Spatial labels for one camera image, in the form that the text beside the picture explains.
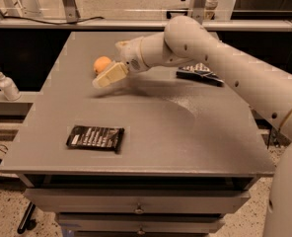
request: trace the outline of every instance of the drawer knob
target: drawer knob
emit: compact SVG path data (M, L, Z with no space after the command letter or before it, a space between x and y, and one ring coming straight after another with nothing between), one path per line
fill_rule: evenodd
M137 208L134 210L135 214L143 214L145 211L142 209L142 206L138 203Z
M137 234L138 234L138 235L144 235L145 233L146 233L146 232L143 230L142 227L137 231Z

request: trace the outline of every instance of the robotic arm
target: robotic arm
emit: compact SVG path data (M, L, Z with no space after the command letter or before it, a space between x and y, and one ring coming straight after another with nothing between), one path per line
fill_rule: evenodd
M121 62L106 65L93 82L97 88L130 73L196 60L292 140L292 75L215 39L192 18L175 17L163 33L118 42L116 46ZM292 236L292 144L273 178L263 236Z

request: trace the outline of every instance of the metal desk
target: metal desk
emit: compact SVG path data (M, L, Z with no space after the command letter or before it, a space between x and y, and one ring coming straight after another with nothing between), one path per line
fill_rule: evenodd
M62 227L217 231L220 218L248 200L250 186L273 175L249 106L227 86L157 67L92 87L97 57L118 59L116 41L149 34L73 33L0 167L19 175L26 197L55 211ZM75 124L124 127L120 151L68 149Z

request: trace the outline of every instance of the spray bottle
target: spray bottle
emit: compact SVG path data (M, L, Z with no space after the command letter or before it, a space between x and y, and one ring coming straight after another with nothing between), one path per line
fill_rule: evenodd
M9 101L15 101L21 97L21 93L14 81L2 72L0 72L0 90Z

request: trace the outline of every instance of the speckled floor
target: speckled floor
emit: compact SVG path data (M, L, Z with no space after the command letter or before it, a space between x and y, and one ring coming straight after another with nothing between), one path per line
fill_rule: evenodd
M113 19L142 18L161 19L165 17L163 9L182 8L187 4L180 0L76 0L83 18L104 16ZM39 0L46 17L61 18L64 15L60 0ZM147 8L147 12L135 9ZM268 154L277 163L284 148L271 146ZM266 205L271 178L261 178L250 190L252 198L235 214L225 216L226 225L210 237L260 237L262 235ZM52 237L62 236L54 221L53 213L44 213L36 209L33 219L36 227L23 235L17 233L18 225L29 201L22 191L13 191L10 186L0 186L0 237Z

